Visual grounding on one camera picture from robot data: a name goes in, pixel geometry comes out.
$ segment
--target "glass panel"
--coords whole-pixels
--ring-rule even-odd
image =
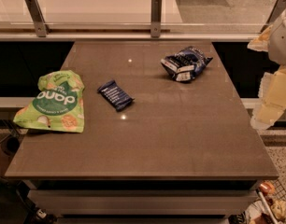
[[[260,33],[277,0],[163,0],[162,25],[170,33]],[[150,26],[151,0],[38,0],[57,28],[134,29]],[[24,0],[0,0],[0,21],[32,25]]]

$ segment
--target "brown table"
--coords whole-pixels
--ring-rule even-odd
[[[160,61],[189,45],[214,59],[172,81]],[[77,42],[63,69],[86,86],[84,133],[27,134],[6,173],[48,212],[231,215],[278,177],[209,41]],[[122,112],[96,91],[112,78],[135,98]]]

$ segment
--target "metal post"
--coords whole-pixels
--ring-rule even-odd
[[[151,0],[151,37],[160,37],[162,18],[162,0]]]
[[[285,8],[286,0],[277,0],[261,32],[263,32],[270,24],[272,24],[277,19],[277,17],[280,16],[280,14],[285,10]]]
[[[45,24],[41,9],[37,0],[24,0],[28,6],[30,15],[35,26],[35,32],[38,37],[46,37],[49,27]]]

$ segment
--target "snack wrapper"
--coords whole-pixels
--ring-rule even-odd
[[[179,82],[191,81],[199,76],[212,60],[195,47],[188,47],[161,60],[163,68]]]
[[[52,72],[38,81],[41,93],[13,122],[27,129],[82,133],[84,84],[73,71]]]
[[[116,111],[122,111],[134,101],[114,79],[99,87],[97,91],[115,107]]]

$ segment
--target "chip bag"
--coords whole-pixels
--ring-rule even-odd
[[[38,81],[41,93],[19,110],[13,122],[23,128],[82,133],[84,84],[72,71],[52,72]]]
[[[195,79],[212,60],[195,47],[188,47],[161,60],[163,68],[179,82],[187,82]]]

